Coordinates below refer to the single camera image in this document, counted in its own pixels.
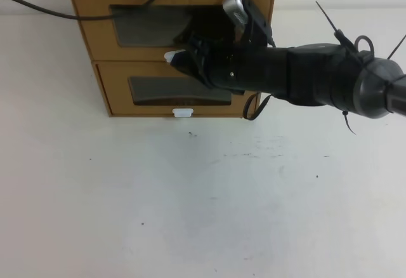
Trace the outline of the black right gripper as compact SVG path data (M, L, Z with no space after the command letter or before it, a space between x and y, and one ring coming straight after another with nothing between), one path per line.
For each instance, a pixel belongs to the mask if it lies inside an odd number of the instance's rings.
M253 44L216 43L195 33L199 25L190 21L174 37L174 45L187 44L170 63L210 88L277 94L277 49Z

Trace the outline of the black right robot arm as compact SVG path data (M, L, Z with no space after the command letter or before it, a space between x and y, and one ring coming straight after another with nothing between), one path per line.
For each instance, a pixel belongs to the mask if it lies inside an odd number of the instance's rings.
M270 48L192 37L168 62L210 88L268 93L293 105L328 105L371 119L405 115L400 66L354 44Z

